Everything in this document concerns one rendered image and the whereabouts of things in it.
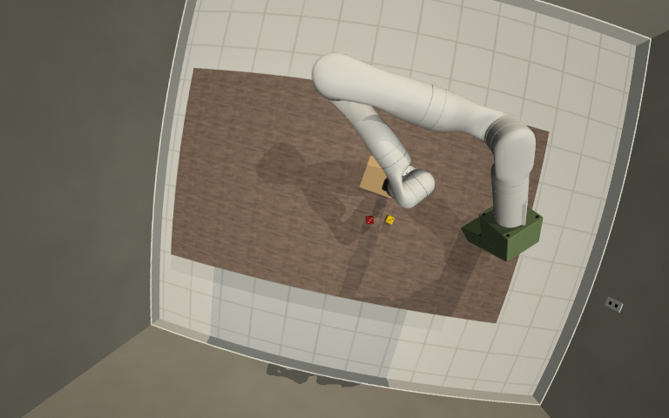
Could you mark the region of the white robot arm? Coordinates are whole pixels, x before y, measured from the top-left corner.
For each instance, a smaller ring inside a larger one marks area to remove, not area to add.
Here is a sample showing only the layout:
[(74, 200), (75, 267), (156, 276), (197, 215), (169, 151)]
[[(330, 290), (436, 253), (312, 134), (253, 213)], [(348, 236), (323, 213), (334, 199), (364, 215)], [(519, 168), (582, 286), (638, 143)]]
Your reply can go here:
[(315, 62), (312, 80), (356, 129), (384, 170), (398, 205), (407, 209), (417, 205), (433, 192), (435, 180), (423, 169), (403, 176), (411, 158), (372, 106), (427, 130), (460, 131), (482, 140), (494, 155), (495, 168), (493, 164), (490, 170), (494, 219), (504, 227), (525, 226), (536, 140), (520, 118), (339, 52)]

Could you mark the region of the tan flat mat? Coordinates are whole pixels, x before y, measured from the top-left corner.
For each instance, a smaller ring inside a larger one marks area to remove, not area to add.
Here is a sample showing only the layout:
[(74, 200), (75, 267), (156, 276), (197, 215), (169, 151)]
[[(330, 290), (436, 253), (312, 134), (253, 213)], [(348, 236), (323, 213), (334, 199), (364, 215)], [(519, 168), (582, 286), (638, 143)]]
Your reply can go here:
[(366, 170), (362, 177), (360, 188), (391, 198), (382, 189), (382, 184), (386, 177), (387, 177), (386, 174), (384, 173), (382, 168), (378, 165), (378, 163), (375, 161), (374, 157), (370, 156)]

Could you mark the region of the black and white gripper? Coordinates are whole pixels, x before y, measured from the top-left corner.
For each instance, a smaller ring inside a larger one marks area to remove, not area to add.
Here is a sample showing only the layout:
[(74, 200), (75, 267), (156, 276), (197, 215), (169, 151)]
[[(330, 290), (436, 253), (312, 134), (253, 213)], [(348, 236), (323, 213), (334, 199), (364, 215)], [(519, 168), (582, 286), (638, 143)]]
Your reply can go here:
[[(409, 172), (415, 170), (415, 169), (416, 169), (416, 167), (409, 165), (409, 167), (407, 168), (407, 170), (404, 172), (403, 176), (406, 175), (406, 174), (408, 174)], [(389, 184), (389, 182), (388, 182), (387, 180), (388, 180), (388, 179), (385, 179), (385, 181), (384, 181), (384, 185), (383, 185), (383, 188), (382, 188), (382, 189), (383, 189), (383, 191), (387, 192), (387, 194), (389, 194), (389, 196), (390, 196), (391, 198), (394, 199), (395, 197), (394, 197), (394, 195), (393, 195), (393, 193), (392, 193), (390, 184)], [(386, 182), (387, 182), (387, 183), (386, 183)], [(385, 185), (386, 185), (386, 190), (385, 190)]]

